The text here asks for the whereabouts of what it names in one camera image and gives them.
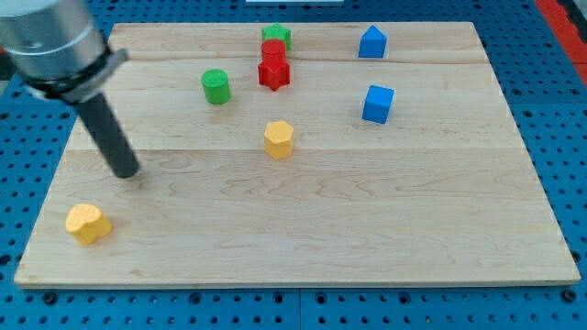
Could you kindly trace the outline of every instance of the yellow block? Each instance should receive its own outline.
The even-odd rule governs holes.
[[[90,245],[98,237],[110,234],[112,225],[99,208],[90,204],[77,204],[67,215],[65,229],[78,243]]]
[[[265,127],[265,152],[276,160],[292,156],[294,128],[279,120]]]

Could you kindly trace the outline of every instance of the wooden table surface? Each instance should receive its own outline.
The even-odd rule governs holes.
[[[456,287],[580,278],[472,23],[284,24],[292,83],[258,85],[265,24],[118,24],[106,94],[142,169],[111,174],[78,122],[15,282],[24,288]],[[211,105],[202,73],[228,73]],[[387,125],[360,119],[394,88]],[[294,151],[263,151],[268,122]],[[65,231],[95,204],[114,230]]]

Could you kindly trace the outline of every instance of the blue metal surface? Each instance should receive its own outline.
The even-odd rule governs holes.
[[[585,273],[587,89],[533,2],[347,0],[342,6],[256,7],[242,0],[89,0],[88,5],[105,33],[115,22],[473,21]],[[35,100],[18,78],[0,98],[0,328],[586,328],[584,281],[571,288],[474,290],[56,291],[57,301],[44,303],[46,292],[22,291],[13,276],[73,121],[69,108]]]

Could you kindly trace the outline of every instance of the blue block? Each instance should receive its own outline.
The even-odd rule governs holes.
[[[371,85],[365,98],[363,116],[365,120],[385,124],[393,102],[393,89]]]
[[[375,26],[370,26],[360,38],[360,58],[382,58],[387,45],[387,37]]]

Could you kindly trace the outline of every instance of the toy block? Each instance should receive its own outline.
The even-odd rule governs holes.
[[[206,101],[213,105],[221,105],[230,99],[228,75],[220,69],[211,69],[202,75],[202,85]]]
[[[261,30],[263,41],[269,39],[280,39],[285,42],[285,48],[290,50],[292,48],[292,31],[282,26],[279,23],[275,23],[269,27],[263,27]]]
[[[362,118],[385,124],[393,102],[393,89],[371,85],[365,98]]]
[[[375,26],[370,26],[360,38],[360,58],[382,58],[387,45],[387,37]]]
[[[91,204],[77,204],[65,220],[65,229],[81,245],[90,245],[98,237],[104,237],[112,231],[112,225],[99,208]]]
[[[259,84],[277,91],[290,83],[290,64],[285,59],[285,43],[272,38],[260,46],[262,61],[259,64]]]
[[[265,152],[276,160],[292,156],[294,128],[279,120],[265,127]]]

